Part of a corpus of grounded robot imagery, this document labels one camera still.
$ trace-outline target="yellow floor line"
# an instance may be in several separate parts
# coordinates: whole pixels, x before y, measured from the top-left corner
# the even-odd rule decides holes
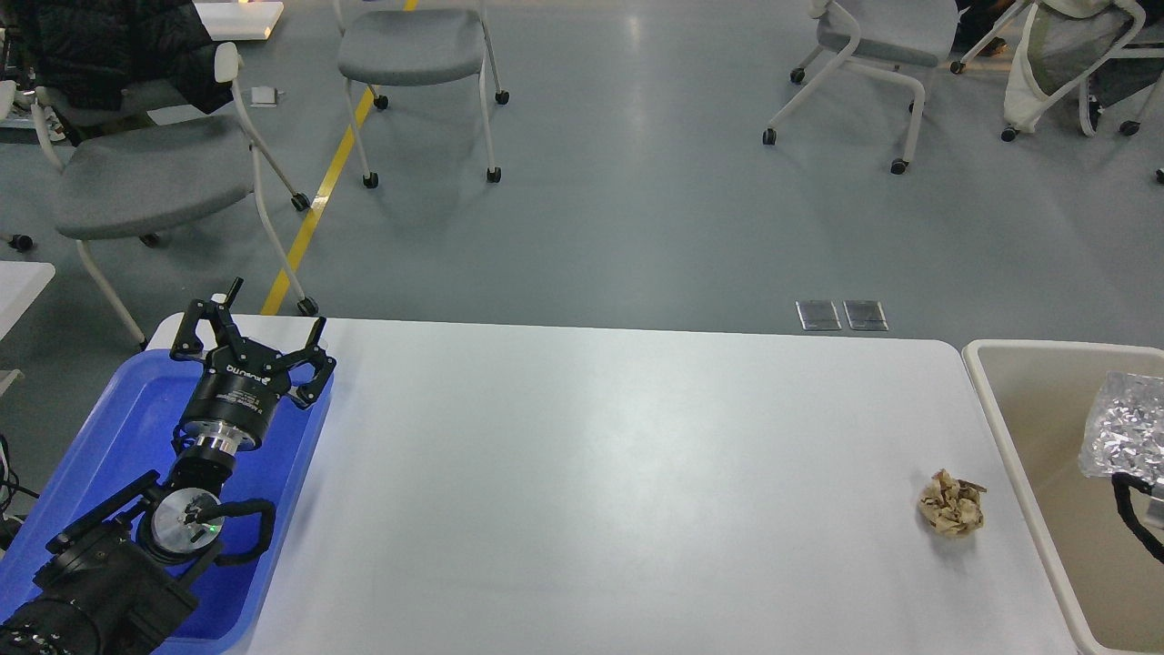
[[[407,0],[404,3],[405,12],[411,12],[416,8],[417,0]],[[364,119],[368,118],[368,112],[371,109],[371,91],[364,91],[363,97],[360,98],[360,105],[356,107],[357,126],[362,126]],[[303,261],[303,255],[307,251],[307,244],[311,243],[311,237],[315,234],[315,227],[319,226],[319,220],[324,216],[324,209],[327,208],[327,202],[332,198],[332,191],[335,188],[335,181],[340,178],[340,172],[343,170],[343,164],[348,161],[348,155],[352,154],[352,145],[354,143],[355,137],[352,134],[352,127],[348,127],[347,131],[343,133],[343,138],[340,138],[340,147],[335,149],[335,156],[332,157],[332,164],[327,166],[327,172],[324,175],[324,180],[319,184],[319,190],[315,191],[315,199],[312,200],[311,208],[303,219],[299,233],[296,234],[294,242],[291,243],[291,249],[288,250],[288,261],[290,261],[292,270],[299,269],[299,262]],[[281,269],[278,277],[275,278],[275,283],[271,284],[271,290],[267,293],[267,300],[263,302],[263,308],[260,309],[260,313],[263,315],[278,313],[290,285],[291,282],[288,279],[288,273]]]

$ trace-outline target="crumpled paper ball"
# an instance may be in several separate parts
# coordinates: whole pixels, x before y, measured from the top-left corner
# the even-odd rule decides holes
[[[984,493],[986,487],[959,480],[943,469],[925,485],[917,510],[937,534],[964,537],[986,522],[981,505]]]

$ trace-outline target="black jacket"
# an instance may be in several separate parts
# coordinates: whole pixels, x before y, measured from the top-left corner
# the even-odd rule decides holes
[[[230,101],[191,0],[9,1],[38,81],[76,107],[118,109],[129,83],[159,78],[206,113]]]

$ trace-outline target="chair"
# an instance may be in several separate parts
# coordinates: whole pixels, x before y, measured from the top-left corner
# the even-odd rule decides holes
[[[1135,37],[1123,48],[1120,48],[1109,57],[1110,59],[1162,59],[1164,58],[1164,20],[1156,22],[1150,27],[1141,29]],[[1144,121],[1149,113],[1151,113],[1156,105],[1164,98],[1164,72],[1161,73],[1159,79],[1152,85],[1152,90],[1148,93],[1148,99],[1144,100],[1144,105],[1140,108],[1140,113],[1136,114],[1135,119],[1126,120],[1120,123],[1120,134],[1124,136],[1131,136],[1140,131],[1140,124]],[[1092,127],[1091,120],[1087,120],[1087,114],[1085,113],[1087,107],[1087,85],[1079,85],[1079,129],[1083,130],[1085,136],[1094,136],[1095,129]]]
[[[379,176],[368,164],[355,106],[352,83],[368,86],[376,108],[388,108],[388,98],[378,86],[430,86],[477,76],[481,94],[481,115],[485,126],[485,151],[489,166],[485,178],[501,181],[502,169],[494,157],[494,138],[489,130],[489,107],[485,101],[485,55],[494,74],[494,99],[498,105],[509,102],[509,91],[502,90],[494,57],[489,22],[485,20],[484,0],[474,9],[376,10],[361,14],[345,27],[339,0],[332,0],[340,28],[340,73],[343,76],[343,97],[352,116],[352,131],[363,165],[364,186],[374,188]]]
[[[811,0],[809,15],[817,20],[817,47],[790,73],[793,84],[804,80],[804,69],[824,50],[836,52],[816,77],[808,83],[776,115],[768,121],[764,143],[776,142],[776,128],[837,69],[844,67],[875,79],[907,86],[914,92],[910,104],[909,131],[904,155],[889,166],[894,175],[906,172],[914,159],[917,133],[925,107],[925,86],[908,74],[899,72],[902,65],[937,67],[950,54],[958,26],[958,13],[952,1],[934,0],[846,0],[844,6],[835,0]],[[889,64],[893,70],[876,67],[856,59]]]
[[[66,163],[57,157],[49,140],[45,107],[54,107],[73,126],[91,127],[149,109],[186,105],[186,100],[165,80],[132,84],[116,112],[77,109],[62,93],[44,86],[36,88],[33,120],[37,140],[61,172],[61,185],[54,193],[56,229],[77,241],[85,269],[142,348],[147,340],[141,327],[97,266],[88,242],[137,236],[150,244],[146,236],[205,218],[251,192],[258,218],[298,294],[300,313],[318,311],[315,301],[304,293],[267,214],[260,152],[292,193],[297,209],[307,207],[307,198],[291,186],[247,115],[237,80],[241,63],[234,43],[222,43],[215,50],[214,77],[219,83],[230,83],[235,115],[210,115],[87,138]]]
[[[1003,141],[1010,142],[1020,133],[1034,131],[1035,123],[1039,118],[1073,90],[1078,90],[1079,92],[1080,129],[1085,135],[1093,136],[1095,133],[1087,118],[1086,80],[1108,59],[1120,55],[1138,36],[1144,24],[1144,9],[1135,0],[1113,0],[1110,5],[1098,7],[1098,9],[1087,15],[1076,16],[1060,12],[1057,8],[1058,3],[1052,6],[1052,2],[1044,2],[1042,0],[1034,3],[1036,5],[1035,9],[1027,19],[1022,41],[1015,51],[1015,62],[1010,65],[1003,100],[1003,118],[1007,120],[1007,127],[1002,130],[1001,137]],[[1080,47],[1093,43],[1098,44],[1100,43],[1098,40],[1101,35],[1109,34],[1107,31],[1108,28],[1113,27],[1113,24],[1119,24],[1110,22],[1114,13],[1109,16],[1107,13],[1108,9],[1122,12],[1130,19],[1131,24],[1120,36],[1115,37],[1110,47],[1105,45],[1102,54],[1090,65],[1085,66],[1081,72],[1066,81],[1052,81],[1046,79],[1049,76],[1045,73],[1045,69],[1049,66],[1044,65],[1041,69],[1044,71],[1044,74],[1038,74],[1032,70],[1034,66],[1030,63],[1032,58],[1028,55],[1032,34],[1042,35],[1039,42],[1043,43],[1043,49],[1039,52],[1044,50],[1060,55],[1062,52],[1070,52],[1070,50],[1063,49],[1066,43],[1072,45],[1081,44]],[[1042,22],[1042,27],[1036,28],[1036,23],[1039,22]],[[1051,35],[1055,35],[1058,41],[1053,47],[1048,44],[1050,43]],[[1134,58],[1135,56],[1128,55],[1126,58]],[[1074,72],[1074,67],[1071,67],[1069,72]],[[1053,84],[1059,84],[1059,86],[1053,91],[1046,87]],[[1135,129],[1130,130],[1131,134],[1135,134],[1136,129],[1138,129],[1138,123]]]
[[[0,118],[8,115],[12,104],[16,99],[16,83],[10,79],[0,81]],[[0,241],[8,243],[17,252],[23,252],[33,247],[33,238],[24,234],[6,234],[0,232]]]

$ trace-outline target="trash bin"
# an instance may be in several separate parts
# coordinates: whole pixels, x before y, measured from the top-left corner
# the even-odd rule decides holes
[[[1164,653],[1164,567],[1120,520],[1110,483],[1078,465],[1107,373],[1164,377],[1164,351],[978,341],[963,359],[1080,652]]]

